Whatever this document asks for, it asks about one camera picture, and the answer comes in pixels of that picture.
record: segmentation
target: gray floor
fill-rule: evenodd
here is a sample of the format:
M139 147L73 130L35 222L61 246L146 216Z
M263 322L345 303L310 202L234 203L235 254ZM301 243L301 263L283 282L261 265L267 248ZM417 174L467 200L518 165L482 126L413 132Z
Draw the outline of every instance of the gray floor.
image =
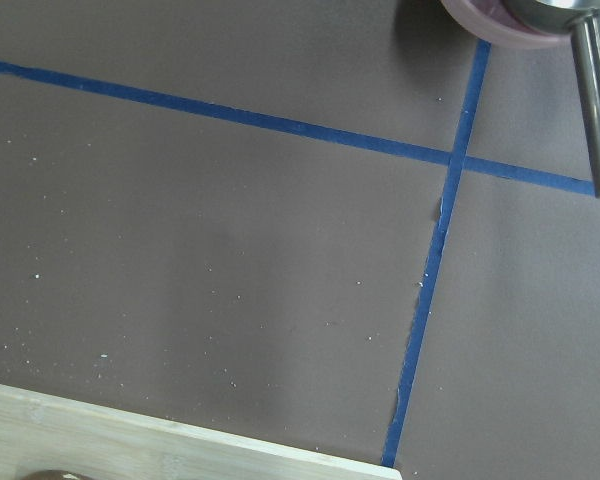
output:
M0 2L0 60L453 148L431 0ZM588 179L568 49L470 155ZM0 75L0 383L379 463L447 169ZM405 478L600 479L600 201L464 173Z

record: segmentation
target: metal ladle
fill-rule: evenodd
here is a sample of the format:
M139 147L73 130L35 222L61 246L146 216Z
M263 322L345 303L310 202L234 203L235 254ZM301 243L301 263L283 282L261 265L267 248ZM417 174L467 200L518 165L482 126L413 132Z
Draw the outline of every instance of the metal ladle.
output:
M570 34L596 197L600 198L600 0L503 0L520 22Z

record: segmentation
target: wooden cutting board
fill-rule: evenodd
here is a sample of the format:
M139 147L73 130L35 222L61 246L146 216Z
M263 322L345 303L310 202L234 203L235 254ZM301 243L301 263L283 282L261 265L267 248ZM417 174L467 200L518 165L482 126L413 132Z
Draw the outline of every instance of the wooden cutting board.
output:
M0 480L401 480L396 470L0 385Z

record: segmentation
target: blue line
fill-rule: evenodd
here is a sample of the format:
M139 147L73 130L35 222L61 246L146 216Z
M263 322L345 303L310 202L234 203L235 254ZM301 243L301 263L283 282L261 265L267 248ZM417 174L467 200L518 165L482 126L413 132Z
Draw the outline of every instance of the blue line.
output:
M493 175L495 177L518 180L543 187L564 190L565 192L579 193L581 195L594 195L593 183L558 175L557 173L543 172L532 168L518 167L506 163L484 160L482 158L467 157L465 169L477 173Z
M382 465L393 467L396 461L400 436L404 427L404 421L409 406L409 397L416 375L416 367L424 339L424 331L429 318L429 310L438 279L442 254L447 239L449 224L453 214L453 207L460 186L460 178L464 168L469 139L473 129L478 99L482 90L482 82L489 61L491 45L479 41L473 59L473 67L469 76L467 92L462 106L462 113L456 131L456 139L451 153L447 178L442 191L442 202L440 205L440 218L433 231L431 246L422 278L422 289L418 299L418 308L413 317L413 325L409 335L409 344L404 357L400 382L398 384L398 398L396 411L391 424L387 430L387 437L382 454Z
M177 97L165 93L143 90L116 83L104 82L90 78L78 77L66 73L54 72L40 68L29 68L0 61L0 74L15 75L35 82L81 90L84 92L106 95L109 97L130 100L146 105L153 105L179 112L193 113L230 122L250 125L268 130L289 133L316 140L348 145L351 147L372 150L375 152L408 157L438 165L448 165L449 152L433 148L421 147L410 143L387 140L380 137L360 133L337 130L306 122L275 117L263 113L250 112L237 108L216 105L214 103Z

